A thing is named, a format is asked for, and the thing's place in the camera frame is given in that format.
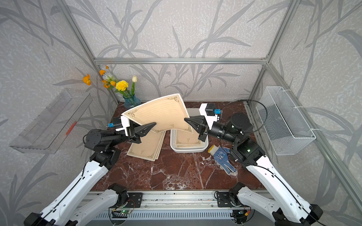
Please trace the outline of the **beige stationery sheet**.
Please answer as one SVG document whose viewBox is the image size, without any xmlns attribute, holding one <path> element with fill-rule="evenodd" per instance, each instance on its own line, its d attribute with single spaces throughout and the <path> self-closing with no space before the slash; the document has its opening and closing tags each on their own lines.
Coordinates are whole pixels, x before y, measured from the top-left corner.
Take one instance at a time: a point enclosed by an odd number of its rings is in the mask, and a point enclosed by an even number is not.
<svg viewBox="0 0 362 226">
<path fill-rule="evenodd" d="M 127 155 L 154 162 L 161 151 L 165 134 L 165 131 L 157 134 L 150 131 L 141 138 L 140 144 L 132 143 Z"/>
<path fill-rule="evenodd" d="M 167 130 L 180 130 L 193 133 L 192 127 L 184 120 L 189 118 L 181 94 L 171 94 L 136 106 L 122 113 L 122 116 L 139 124 L 155 122 L 151 129 L 154 133 Z"/>
</svg>

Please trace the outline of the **white plastic storage box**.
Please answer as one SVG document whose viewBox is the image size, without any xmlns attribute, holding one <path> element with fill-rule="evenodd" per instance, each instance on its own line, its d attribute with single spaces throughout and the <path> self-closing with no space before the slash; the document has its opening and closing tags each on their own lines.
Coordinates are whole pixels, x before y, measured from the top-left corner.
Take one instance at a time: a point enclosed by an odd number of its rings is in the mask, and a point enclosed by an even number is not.
<svg viewBox="0 0 362 226">
<path fill-rule="evenodd" d="M 189 125 L 189 131 L 186 131 L 186 132 L 189 132 L 192 134 L 193 132 L 195 132 L 195 130 Z M 171 130 L 170 146 L 176 153 L 199 153 L 199 152 L 203 152 L 204 150 L 206 150 L 206 148 L 209 145 L 209 140 L 208 140 L 208 138 L 206 138 L 205 142 L 203 142 L 203 146 L 201 146 L 201 147 L 177 148 L 175 146 L 175 133 L 176 133 L 176 130 Z"/>
</svg>

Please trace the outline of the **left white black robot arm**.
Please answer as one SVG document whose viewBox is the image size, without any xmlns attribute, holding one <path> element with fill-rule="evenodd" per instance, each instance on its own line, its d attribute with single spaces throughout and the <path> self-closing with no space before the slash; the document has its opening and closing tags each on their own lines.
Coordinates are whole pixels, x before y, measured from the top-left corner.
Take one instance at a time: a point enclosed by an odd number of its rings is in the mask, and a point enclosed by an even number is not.
<svg viewBox="0 0 362 226">
<path fill-rule="evenodd" d="M 141 143 L 141 138 L 154 126 L 155 122 L 138 125 L 126 121 L 110 130 L 90 130 L 83 137 L 84 146 L 94 151 L 89 161 L 51 204 L 40 213 L 30 213 L 24 220 L 24 225 L 84 226 L 106 208 L 126 205 L 130 200 L 127 189 L 119 184 L 112 184 L 98 198 L 78 207 L 90 189 L 117 163 L 121 151 L 116 146 L 123 142 Z"/>
</svg>

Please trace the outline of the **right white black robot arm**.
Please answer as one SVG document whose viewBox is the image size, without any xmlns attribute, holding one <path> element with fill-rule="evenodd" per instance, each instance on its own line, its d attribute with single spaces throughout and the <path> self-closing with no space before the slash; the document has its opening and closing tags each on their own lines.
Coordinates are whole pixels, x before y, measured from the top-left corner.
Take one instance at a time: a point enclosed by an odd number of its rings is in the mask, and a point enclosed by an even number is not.
<svg viewBox="0 0 362 226">
<path fill-rule="evenodd" d="M 204 141 L 213 136 L 232 143 L 230 154 L 267 189 L 273 199 L 254 193 L 238 183 L 230 189 L 235 205 L 246 205 L 263 214 L 276 226 L 310 226 L 323 215 L 317 204 L 310 204 L 286 182 L 275 169 L 265 151 L 255 143 L 248 132 L 253 125 L 243 113 L 235 113 L 227 124 L 216 122 L 211 116 L 192 116 L 184 119 Z"/>
</svg>

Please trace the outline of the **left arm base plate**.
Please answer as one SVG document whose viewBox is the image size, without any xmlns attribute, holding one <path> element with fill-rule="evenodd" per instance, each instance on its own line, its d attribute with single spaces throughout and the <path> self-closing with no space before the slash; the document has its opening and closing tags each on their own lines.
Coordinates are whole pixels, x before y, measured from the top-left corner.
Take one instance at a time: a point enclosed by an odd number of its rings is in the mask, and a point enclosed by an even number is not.
<svg viewBox="0 0 362 226">
<path fill-rule="evenodd" d="M 142 201 L 143 193 L 131 192 L 131 193 L 122 193 L 118 197 L 119 208 L 140 208 Z"/>
</svg>

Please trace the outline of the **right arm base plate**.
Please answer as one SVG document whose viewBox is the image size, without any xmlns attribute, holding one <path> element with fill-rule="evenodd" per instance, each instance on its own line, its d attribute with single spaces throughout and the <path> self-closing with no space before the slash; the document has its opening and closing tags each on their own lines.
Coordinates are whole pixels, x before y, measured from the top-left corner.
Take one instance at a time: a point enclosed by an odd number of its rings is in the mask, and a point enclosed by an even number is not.
<svg viewBox="0 0 362 226">
<path fill-rule="evenodd" d="M 217 200 L 218 207 L 240 207 L 241 203 L 231 196 L 229 192 L 215 191 L 214 198 Z"/>
</svg>

